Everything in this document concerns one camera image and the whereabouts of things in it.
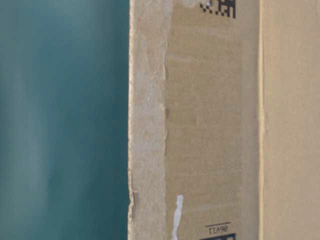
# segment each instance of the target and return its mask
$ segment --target blurred background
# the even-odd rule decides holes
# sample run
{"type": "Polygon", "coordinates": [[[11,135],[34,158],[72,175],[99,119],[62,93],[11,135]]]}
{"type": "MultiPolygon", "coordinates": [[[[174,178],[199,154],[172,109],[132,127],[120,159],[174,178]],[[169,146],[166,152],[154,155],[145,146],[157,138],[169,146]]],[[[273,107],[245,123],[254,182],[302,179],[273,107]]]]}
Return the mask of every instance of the blurred background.
{"type": "Polygon", "coordinates": [[[126,240],[129,0],[0,3],[0,240],[126,240]]]}

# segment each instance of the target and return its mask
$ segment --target box side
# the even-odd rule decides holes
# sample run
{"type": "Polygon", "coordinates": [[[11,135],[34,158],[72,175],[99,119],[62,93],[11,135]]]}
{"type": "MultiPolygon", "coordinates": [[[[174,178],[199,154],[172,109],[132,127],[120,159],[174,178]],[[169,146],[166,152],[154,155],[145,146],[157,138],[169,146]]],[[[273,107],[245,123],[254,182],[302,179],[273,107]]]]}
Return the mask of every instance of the box side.
{"type": "Polygon", "coordinates": [[[259,1],[220,3],[173,1],[165,61],[168,240],[258,239],[259,1]]]}
{"type": "Polygon", "coordinates": [[[319,1],[263,5],[264,240],[319,239],[319,1]]]}

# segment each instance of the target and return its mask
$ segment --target cardboard box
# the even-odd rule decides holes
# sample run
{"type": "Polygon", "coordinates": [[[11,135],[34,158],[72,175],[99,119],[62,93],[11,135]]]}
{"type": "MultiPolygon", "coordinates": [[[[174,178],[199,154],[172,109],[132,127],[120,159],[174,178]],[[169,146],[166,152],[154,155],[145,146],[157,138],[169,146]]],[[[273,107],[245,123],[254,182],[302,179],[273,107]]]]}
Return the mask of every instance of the cardboard box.
{"type": "Polygon", "coordinates": [[[133,0],[130,240],[320,236],[318,0],[133,0]]]}

